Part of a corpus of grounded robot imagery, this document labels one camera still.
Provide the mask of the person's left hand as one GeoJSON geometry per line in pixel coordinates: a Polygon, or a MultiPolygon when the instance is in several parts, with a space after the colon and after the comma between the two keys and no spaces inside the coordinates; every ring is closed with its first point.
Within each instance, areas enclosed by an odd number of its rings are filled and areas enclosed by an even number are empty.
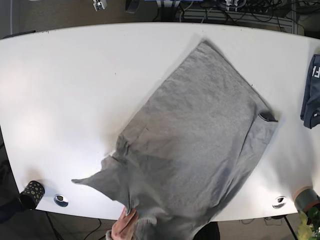
{"type": "Polygon", "coordinates": [[[127,209],[124,208],[119,219],[111,228],[111,238],[113,240],[131,240],[137,219],[138,214],[135,208],[131,209],[128,214],[127,209]]]}

